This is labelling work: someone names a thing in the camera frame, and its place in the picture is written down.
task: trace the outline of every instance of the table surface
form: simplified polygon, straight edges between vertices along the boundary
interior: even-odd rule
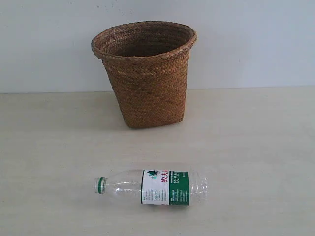
[[[94,193],[129,169],[197,169],[208,201]],[[111,92],[0,95],[2,236],[313,236],[315,87],[190,90],[183,122],[131,130]]]

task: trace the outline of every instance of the plastic bottle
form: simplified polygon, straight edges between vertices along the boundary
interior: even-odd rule
[[[94,187],[119,201],[154,205],[193,205],[207,196],[207,179],[198,172],[130,170],[96,178]]]

